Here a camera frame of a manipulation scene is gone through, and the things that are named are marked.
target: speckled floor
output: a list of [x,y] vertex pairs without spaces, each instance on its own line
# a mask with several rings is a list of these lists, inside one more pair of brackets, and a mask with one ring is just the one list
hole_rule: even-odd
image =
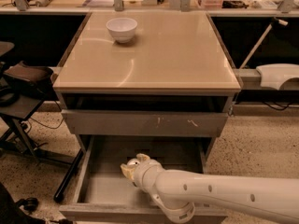
[[[37,112],[33,118],[56,127],[62,120],[58,112]],[[63,123],[56,130],[43,127],[30,120],[30,136],[44,148],[75,156],[78,142]],[[6,129],[0,123],[0,132]],[[235,115],[217,139],[209,159],[208,171],[213,175],[243,175],[299,178],[299,108],[274,111],[266,106],[240,105]],[[7,187],[15,201],[37,197],[38,209],[33,217],[60,219],[59,204],[53,195],[59,187],[67,168],[4,152],[0,157],[0,181]],[[61,204],[72,203],[78,175],[72,178]],[[255,217],[226,210],[224,224],[272,223]]]

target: closed drawer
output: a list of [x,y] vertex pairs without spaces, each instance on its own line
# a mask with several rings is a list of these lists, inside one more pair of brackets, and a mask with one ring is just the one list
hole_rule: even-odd
[[[122,175],[120,165],[142,152],[165,169],[201,172],[199,145],[191,138],[93,136],[74,202],[60,211],[73,221],[170,223],[150,196]],[[225,217],[217,208],[196,205],[191,223],[221,223]]]
[[71,133],[219,137],[226,113],[63,110]]

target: bowl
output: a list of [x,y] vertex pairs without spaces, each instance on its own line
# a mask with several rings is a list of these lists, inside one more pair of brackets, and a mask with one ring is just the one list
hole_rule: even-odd
[[130,18],[111,19],[107,22],[106,27],[117,42],[126,43],[134,37],[137,21]]

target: drawer front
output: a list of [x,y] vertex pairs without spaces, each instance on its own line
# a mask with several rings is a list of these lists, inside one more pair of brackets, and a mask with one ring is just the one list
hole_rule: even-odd
[[[121,173],[120,165],[143,152],[165,169],[200,172],[197,151],[191,138],[103,137],[92,138],[82,164],[74,202],[60,212],[73,221],[113,223],[170,223],[150,196]],[[220,209],[196,205],[190,223],[221,223]]]
[[219,137],[226,113],[63,110],[71,133]]

